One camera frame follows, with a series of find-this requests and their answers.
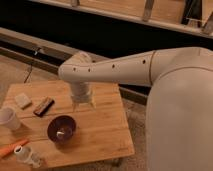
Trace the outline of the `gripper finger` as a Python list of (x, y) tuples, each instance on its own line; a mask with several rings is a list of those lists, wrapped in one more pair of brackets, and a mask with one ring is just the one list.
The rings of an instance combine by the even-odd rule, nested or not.
[(90, 101), (90, 102), (89, 102), (89, 105), (90, 105), (92, 108), (95, 108), (95, 102), (94, 102), (94, 101)]
[(75, 112), (77, 106), (78, 106), (77, 103), (75, 102), (72, 103), (72, 112)]

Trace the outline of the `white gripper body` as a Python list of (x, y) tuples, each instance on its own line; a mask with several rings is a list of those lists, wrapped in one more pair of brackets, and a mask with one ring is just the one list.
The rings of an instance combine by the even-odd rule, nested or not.
[(72, 83), (70, 85), (71, 98), (75, 103), (88, 103), (91, 100), (89, 83)]

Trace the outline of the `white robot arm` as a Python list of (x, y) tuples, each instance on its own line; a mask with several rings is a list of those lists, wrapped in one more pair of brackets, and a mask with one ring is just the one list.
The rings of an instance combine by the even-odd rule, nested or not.
[(148, 171), (213, 171), (213, 50), (160, 49), (95, 63), (78, 52), (58, 75), (75, 103), (91, 99), (91, 82), (148, 87)]

